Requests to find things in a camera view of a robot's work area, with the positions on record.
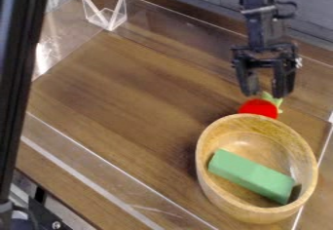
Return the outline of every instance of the black pole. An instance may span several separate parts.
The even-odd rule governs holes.
[[[0,0],[0,209],[10,197],[46,1]]]

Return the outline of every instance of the green sponge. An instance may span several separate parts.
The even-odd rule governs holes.
[[[275,202],[288,204],[296,181],[281,172],[222,149],[214,153],[209,171]]]

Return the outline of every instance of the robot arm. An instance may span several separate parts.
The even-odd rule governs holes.
[[[301,66],[297,46],[283,39],[284,20],[295,16],[297,4],[279,0],[240,0],[240,4],[249,31],[249,45],[232,48],[241,90],[246,96],[254,95],[261,90],[259,68],[273,68],[272,92],[275,97],[285,97],[295,90],[296,70]],[[295,11],[283,14],[285,6]]]

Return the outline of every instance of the wooden surface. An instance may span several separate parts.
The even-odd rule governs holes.
[[[115,0],[99,1],[101,4],[115,3]],[[192,10],[190,6],[170,0],[156,1],[169,4],[174,9],[186,10],[188,14],[198,14],[208,20],[238,28],[232,19]],[[216,60],[208,57],[201,49],[182,46],[188,55],[200,59],[202,64],[177,55],[170,56],[170,44],[172,41],[165,45],[165,50],[153,51],[148,46],[113,33],[99,33],[35,81],[28,111],[217,228],[259,229],[257,225],[232,219],[212,205],[196,176],[194,151],[200,134],[216,119],[236,113],[245,100],[238,87],[221,78],[217,68],[222,64],[228,66],[225,53],[229,53],[229,43],[218,45],[222,57]],[[312,58],[328,58],[323,54],[324,50],[307,47],[311,49]],[[311,74],[315,75],[313,78],[325,74],[324,70],[323,73],[320,70],[319,73],[315,71]],[[324,114],[323,111],[327,112],[325,108],[331,104],[329,100],[321,98],[323,96],[313,110]],[[319,155],[328,134],[328,124],[296,109],[293,105],[297,99],[299,104],[307,103],[312,108],[307,95],[299,96],[291,106],[284,107],[285,113],[280,120],[300,132]],[[37,159],[50,166],[50,171],[59,171],[26,146],[22,148],[20,170],[57,197],[63,198],[67,205],[79,211],[94,225],[110,229],[110,223],[106,220],[99,221],[99,216],[103,215],[101,211],[107,207],[113,214],[118,209],[101,204],[101,198],[89,189],[90,193],[85,193],[85,185],[81,182],[77,191],[59,185],[54,186],[55,179],[35,164]],[[65,172],[61,172],[59,176],[71,186],[75,179]],[[85,200],[71,199],[75,195]],[[98,204],[94,216],[91,210],[85,209],[89,200],[97,201]],[[131,218],[127,219],[122,211],[115,215],[118,227],[114,229],[145,229],[146,226],[137,224]],[[261,229],[289,229],[292,224],[291,219]]]
[[[279,205],[209,172],[217,149],[224,149],[275,171],[293,176],[303,190],[287,206]],[[201,135],[196,165],[198,179],[212,202],[233,217],[250,223],[275,223],[296,214],[317,183],[317,162],[301,136],[264,116],[238,114],[216,121]]]

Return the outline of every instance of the wooden table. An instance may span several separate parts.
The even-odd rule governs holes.
[[[95,1],[110,7],[117,3],[117,0]],[[172,0],[150,1],[244,32],[244,24],[232,19]],[[148,18],[152,24],[164,22],[157,14]],[[165,26],[178,30],[192,44],[177,44],[160,28],[150,35],[138,26],[122,28],[118,33],[102,31],[34,82],[28,112],[216,228],[292,229],[295,218],[268,226],[230,218],[209,202],[196,175],[200,134],[216,119],[236,113],[246,99],[229,67],[229,46],[245,39],[224,32],[222,37],[209,41],[200,29],[201,37],[197,37],[196,30],[177,19],[169,20]],[[142,44],[125,37],[126,30],[135,32],[135,40],[146,39]],[[287,99],[280,120],[300,132],[319,157],[331,129],[323,119],[331,111],[333,95],[323,88],[328,85],[327,62],[333,54],[300,44],[308,67],[300,90]],[[333,187],[331,157],[325,156],[317,191],[299,229],[328,229],[333,211],[328,192]],[[18,168],[98,228],[149,228],[24,143]]]

